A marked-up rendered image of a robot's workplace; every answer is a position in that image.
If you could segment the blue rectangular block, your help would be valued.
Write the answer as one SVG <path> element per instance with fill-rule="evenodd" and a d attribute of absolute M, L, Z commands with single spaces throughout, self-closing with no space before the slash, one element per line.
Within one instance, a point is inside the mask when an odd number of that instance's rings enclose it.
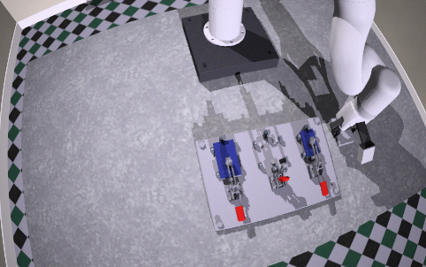
<path fill-rule="evenodd" d="M 304 131 L 300 131 L 299 134 L 301 136 L 300 143 L 301 143 L 302 149 L 303 149 L 303 151 L 306 152 L 305 159 L 306 158 L 310 158 L 311 156 L 314 155 L 312 147 L 309 147 L 309 145 L 308 145 L 309 138 L 313 137 L 313 136 L 315 138 L 315 134 L 314 134 L 313 128 L 312 129 L 308 129 L 308 130 L 304 130 Z M 316 142 L 316 146 L 317 146 L 317 151 L 320 154 L 317 142 Z"/>

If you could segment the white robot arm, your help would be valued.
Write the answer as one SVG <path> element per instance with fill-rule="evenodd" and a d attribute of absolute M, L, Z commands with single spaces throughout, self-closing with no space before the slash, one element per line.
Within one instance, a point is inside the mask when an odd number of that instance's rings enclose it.
<path fill-rule="evenodd" d="M 241 42 L 246 33 L 241 24 L 242 9 L 243 0 L 209 0 L 205 37 L 220 46 Z M 366 43 L 375 12 L 375 0 L 334 0 L 331 23 L 333 79 L 343 93 L 355 95 L 355 108 L 365 119 L 375 118 L 401 89 L 398 75 Z M 376 145 L 369 137 L 365 121 L 356 126 L 361 138 L 357 160 L 364 164 L 373 159 Z"/>

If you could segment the toggle clamp with red handle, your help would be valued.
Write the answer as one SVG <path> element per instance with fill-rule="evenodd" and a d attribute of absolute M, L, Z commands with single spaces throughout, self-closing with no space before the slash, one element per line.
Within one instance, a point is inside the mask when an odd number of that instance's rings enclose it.
<path fill-rule="evenodd" d="M 228 168 L 228 172 L 229 172 L 229 176 L 230 176 L 230 180 L 231 180 L 231 184 L 232 184 L 232 178 L 231 178 L 231 174 L 230 174 L 230 170 L 229 170 L 229 168 L 232 167 L 232 160 L 231 160 L 230 157 L 226 157 L 225 160 L 226 160 L 225 166 Z M 231 186 L 231 184 L 229 184 L 228 187 L 225 187 L 227 197 L 228 197 L 228 202 L 234 201 L 237 219 L 238 219 L 238 221 L 244 221 L 246 218 L 245 218 L 243 206 L 241 205 L 241 200 L 240 200 L 240 206 L 239 207 L 236 207 L 236 204 L 235 204 L 235 200 L 242 199 L 243 194 L 242 194 L 241 185 L 239 184 L 239 182 L 237 182 L 237 184 L 236 184 L 233 168 L 232 168 L 232 174 L 233 174 L 235 185 Z M 234 198 L 234 197 L 236 197 L 236 198 Z"/>
<path fill-rule="evenodd" d="M 308 165 L 309 177 L 310 177 L 310 179 L 318 178 L 319 184 L 321 186 L 322 194 L 323 194 L 323 196 L 326 196 L 328 194 L 328 188 L 327 188 L 327 184 L 326 184 L 326 181 L 324 180 L 324 175 L 323 175 L 324 174 L 323 160 L 320 159 L 320 157 L 319 157 L 317 147 L 316 147 L 316 139 L 314 139 L 314 136 L 310 137 L 309 139 L 310 139 L 310 141 L 308 142 L 308 145 L 309 145 L 309 147 L 312 147 L 313 152 L 314 152 L 314 156 L 315 156 L 315 162 Z M 316 153 L 315 153 L 314 145 L 315 145 L 315 148 L 316 148 Z M 316 154 L 317 154 L 319 162 L 317 162 Z M 320 181 L 319 176 L 323 176 L 323 182 Z"/>
<path fill-rule="evenodd" d="M 288 171 L 288 164 L 286 164 L 286 159 L 279 159 L 279 163 L 281 164 L 281 168 L 279 169 L 278 173 L 275 172 L 273 175 L 269 176 L 272 191 L 286 187 L 285 182 L 290 179 L 288 176 L 284 175 L 284 173 L 287 174 Z"/>

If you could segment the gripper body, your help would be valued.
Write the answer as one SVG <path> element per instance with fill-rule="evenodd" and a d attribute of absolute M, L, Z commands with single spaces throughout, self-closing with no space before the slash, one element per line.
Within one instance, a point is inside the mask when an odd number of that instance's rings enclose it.
<path fill-rule="evenodd" d="M 356 123 L 365 121 L 366 124 L 372 119 L 365 119 L 355 108 L 354 99 L 347 103 L 336 115 L 336 118 L 342 118 L 344 122 L 341 124 L 340 130 L 345 131 L 356 128 Z M 364 120 L 365 119 L 365 120 Z M 367 121 L 369 120 L 369 121 Z"/>

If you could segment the blue rectangular plate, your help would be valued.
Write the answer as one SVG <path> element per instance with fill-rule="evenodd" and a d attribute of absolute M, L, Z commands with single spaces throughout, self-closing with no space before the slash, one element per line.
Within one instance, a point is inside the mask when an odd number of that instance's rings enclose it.
<path fill-rule="evenodd" d="M 232 167 L 234 170 L 234 176 L 240 176 L 240 164 L 236 152 L 236 148 L 233 140 L 229 141 L 220 141 L 213 143 L 213 147 L 215 150 L 217 167 L 220 174 L 220 179 L 228 179 L 230 178 L 228 168 L 225 166 L 225 158 L 230 157 L 232 160 Z"/>

